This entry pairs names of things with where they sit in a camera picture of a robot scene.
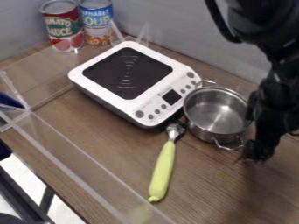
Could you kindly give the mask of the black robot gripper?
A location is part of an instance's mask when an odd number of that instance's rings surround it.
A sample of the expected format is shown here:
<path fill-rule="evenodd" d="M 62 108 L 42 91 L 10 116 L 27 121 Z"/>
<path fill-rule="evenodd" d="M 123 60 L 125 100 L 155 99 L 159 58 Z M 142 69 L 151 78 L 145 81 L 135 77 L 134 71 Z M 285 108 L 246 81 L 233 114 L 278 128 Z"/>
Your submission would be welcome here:
<path fill-rule="evenodd" d="M 257 140 L 247 140 L 242 158 L 265 162 L 275 155 L 281 137 L 299 130 L 299 76 L 283 79 L 270 72 L 250 94 L 246 118 L 255 121 Z"/>

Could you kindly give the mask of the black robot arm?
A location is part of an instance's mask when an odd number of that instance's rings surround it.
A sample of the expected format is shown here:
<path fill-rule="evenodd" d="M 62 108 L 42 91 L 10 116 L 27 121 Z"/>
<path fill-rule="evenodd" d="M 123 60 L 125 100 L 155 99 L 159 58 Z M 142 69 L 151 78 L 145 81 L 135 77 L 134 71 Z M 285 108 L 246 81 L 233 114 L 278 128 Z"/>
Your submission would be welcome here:
<path fill-rule="evenodd" d="M 258 163 L 274 156 L 281 137 L 299 130 L 299 0 L 225 1 L 226 17 L 217 0 L 205 0 L 221 34 L 233 43 L 257 46 L 271 63 L 247 103 L 257 135 L 242 158 Z"/>

